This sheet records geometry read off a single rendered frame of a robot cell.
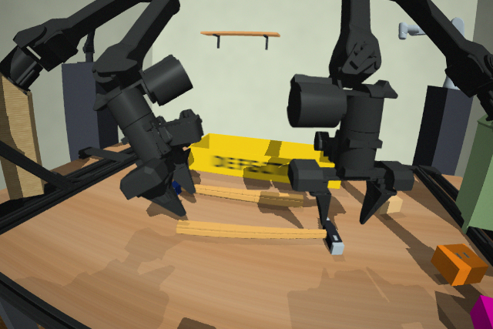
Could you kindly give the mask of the orange box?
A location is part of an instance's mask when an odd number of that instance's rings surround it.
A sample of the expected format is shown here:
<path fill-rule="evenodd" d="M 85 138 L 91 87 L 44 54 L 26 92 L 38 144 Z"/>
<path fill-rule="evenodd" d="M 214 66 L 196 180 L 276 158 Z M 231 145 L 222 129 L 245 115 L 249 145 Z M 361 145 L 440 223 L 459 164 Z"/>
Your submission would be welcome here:
<path fill-rule="evenodd" d="M 480 283 L 489 267 L 464 243 L 437 245 L 431 262 L 451 286 Z"/>

